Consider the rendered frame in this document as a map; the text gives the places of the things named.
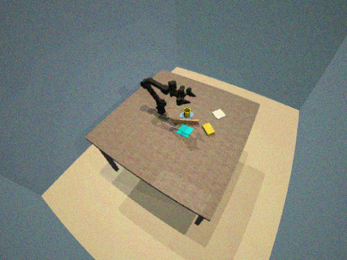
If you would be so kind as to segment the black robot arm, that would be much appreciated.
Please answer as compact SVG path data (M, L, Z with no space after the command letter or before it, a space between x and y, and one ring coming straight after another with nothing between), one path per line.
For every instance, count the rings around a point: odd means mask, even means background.
M157 107L156 109L158 110L157 113L159 114L163 114L165 112L165 106L166 106L166 101L164 99L161 99L158 94L155 92L154 89L152 89L152 87L150 86L152 85L153 87L155 88L159 88L161 90L162 93L164 93L165 95L169 94L170 93L170 97L174 96L175 95L175 92L176 92L176 88L177 88L177 85L176 85L176 81L170 81L168 82L168 86L167 85L162 85L160 84L159 82L153 80L152 77L150 78L145 78L144 80L141 81L141 86L144 88L144 89L147 89L147 91L151 94L151 96L155 99L156 101L156 104L157 104ZM176 93L178 96L181 96L182 92L184 92L184 89L185 87L184 86L181 86L179 89L178 89L178 93Z

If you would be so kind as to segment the cream flat rectangular slab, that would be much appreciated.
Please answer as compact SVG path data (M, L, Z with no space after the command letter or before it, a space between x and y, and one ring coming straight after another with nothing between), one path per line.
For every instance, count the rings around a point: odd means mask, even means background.
M218 109L216 111L213 111L212 114L217 118L223 118L225 117L226 115L224 114L224 112L221 110L221 109Z

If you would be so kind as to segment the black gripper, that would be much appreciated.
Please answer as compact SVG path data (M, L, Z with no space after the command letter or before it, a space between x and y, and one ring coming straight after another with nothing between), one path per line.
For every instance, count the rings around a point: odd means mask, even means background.
M176 90L175 95L174 95L177 99L176 100L177 106L191 103L191 101L184 99L187 95L192 96L192 97L197 97L197 95L192 92L191 88L187 88L186 92L185 91L182 92L181 96L178 96L176 93L178 93L178 90Z

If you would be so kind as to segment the olive yellow cup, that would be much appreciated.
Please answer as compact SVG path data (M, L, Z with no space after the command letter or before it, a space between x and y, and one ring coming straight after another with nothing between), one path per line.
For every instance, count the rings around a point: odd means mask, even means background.
M190 117L190 112L191 112L190 108L185 108L183 111L184 111L184 116L186 118Z

